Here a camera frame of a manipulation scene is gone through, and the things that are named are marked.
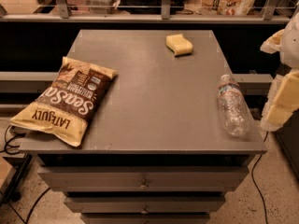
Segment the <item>black bag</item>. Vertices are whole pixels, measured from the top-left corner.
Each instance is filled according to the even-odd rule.
[[[170,13],[184,9],[185,0],[171,0]],[[130,14],[161,14],[162,0],[121,0],[118,10],[126,10]]]

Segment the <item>cabinet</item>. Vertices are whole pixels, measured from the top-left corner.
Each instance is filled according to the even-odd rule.
[[[191,55],[165,45],[176,33]],[[81,146],[34,131],[19,142],[85,223],[207,223],[266,151],[251,115],[242,138],[221,127],[217,86],[231,71],[212,31],[81,30],[68,56],[119,73]]]

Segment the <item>sponge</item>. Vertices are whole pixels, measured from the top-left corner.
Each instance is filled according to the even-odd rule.
[[[193,45],[183,34],[168,35],[166,45],[175,52],[175,56],[192,53]]]

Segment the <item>drawer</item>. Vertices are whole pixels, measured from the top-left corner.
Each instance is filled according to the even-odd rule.
[[[67,198],[64,204],[74,213],[210,213],[225,202],[221,196],[201,196],[197,193],[154,192],[149,195],[103,193],[103,197]]]
[[[38,174],[54,191],[230,191],[247,167],[138,166],[40,167]]]
[[[81,214],[86,224],[206,224],[209,215],[106,215]]]

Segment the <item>gray tabletop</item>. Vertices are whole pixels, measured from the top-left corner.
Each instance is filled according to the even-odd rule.
[[[167,35],[184,34],[191,55],[175,57]],[[211,31],[81,30],[68,57],[118,71],[80,147],[31,132],[20,151],[36,153],[256,154],[266,151],[250,131],[231,137],[221,127],[217,87],[231,73]]]

